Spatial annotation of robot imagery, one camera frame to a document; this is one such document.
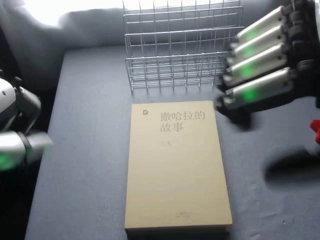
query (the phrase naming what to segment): gray tabletop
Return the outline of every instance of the gray tabletop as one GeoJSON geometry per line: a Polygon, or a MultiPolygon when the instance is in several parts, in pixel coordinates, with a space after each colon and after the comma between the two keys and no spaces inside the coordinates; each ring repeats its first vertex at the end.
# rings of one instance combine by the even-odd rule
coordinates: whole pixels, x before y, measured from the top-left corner
{"type": "MultiPolygon", "coordinates": [[[[132,95],[125,57],[123,46],[66,53],[48,132],[54,147],[42,159],[26,240],[125,240],[132,104],[219,94],[203,85],[132,95]]],[[[318,149],[309,124],[320,111],[304,98],[256,116],[260,126],[241,132],[216,113],[233,217],[228,238],[319,239],[320,183],[272,187],[264,167],[286,149],[318,149]]]]}

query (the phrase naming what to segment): book cover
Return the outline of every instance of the book cover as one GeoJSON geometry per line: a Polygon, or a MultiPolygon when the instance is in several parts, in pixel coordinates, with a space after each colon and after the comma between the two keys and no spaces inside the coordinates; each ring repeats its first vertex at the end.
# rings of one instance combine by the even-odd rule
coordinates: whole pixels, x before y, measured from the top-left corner
{"type": "Polygon", "coordinates": [[[229,226],[212,101],[133,104],[125,230],[229,226]]]}

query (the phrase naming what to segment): wire grid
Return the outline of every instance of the wire grid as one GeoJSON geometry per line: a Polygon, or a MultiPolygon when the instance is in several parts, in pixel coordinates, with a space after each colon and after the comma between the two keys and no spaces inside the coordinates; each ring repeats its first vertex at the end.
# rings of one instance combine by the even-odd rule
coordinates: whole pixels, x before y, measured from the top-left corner
{"type": "Polygon", "coordinates": [[[194,5],[181,1],[180,6],[166,1],[165,7],[149,3],[152,8],[139,1],[139,8],[131,10],[123,3],[131,92],[135,87],[214,86],[230,53],[230,40],[243,29],[240,0],[198,5],[196,0],[194,5]]]}

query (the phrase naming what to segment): wire basket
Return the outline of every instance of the wire basket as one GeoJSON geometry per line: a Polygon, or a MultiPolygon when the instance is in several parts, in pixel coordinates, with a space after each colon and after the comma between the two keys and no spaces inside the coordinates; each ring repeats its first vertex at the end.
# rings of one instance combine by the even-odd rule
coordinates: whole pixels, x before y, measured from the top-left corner
{"type": "Polygon", "coordinates": [[[125,60],[131,92],[136,87],[204,83],[212,86],[222,73],[226,49],[241,27],[240,0],[180,1],[166,6],[124,9],[125,60]]]}

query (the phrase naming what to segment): robotic hand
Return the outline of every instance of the robotic hand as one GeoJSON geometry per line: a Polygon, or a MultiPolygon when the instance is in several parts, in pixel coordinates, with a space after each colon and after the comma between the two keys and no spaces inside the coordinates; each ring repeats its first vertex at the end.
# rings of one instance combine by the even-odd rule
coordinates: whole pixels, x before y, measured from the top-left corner
{"type": "Polygon", "coordinates": [[[40,159],[45,148],[52,145],[45,132],[28,134],[39,116],[41,102],[19,86],[21,79],[14,80],[15,87],[0,78],[0,172],[40,159]],[[25,119],[21,132],[8,131],[19,115],[25,119]]]}
{"type": "Polygon", "coordinates": [[[218,88],[216,109],[250,126],[251,113],[305,96],[320,108],[319,0],[291,0],[239,32],[218,88]]]}

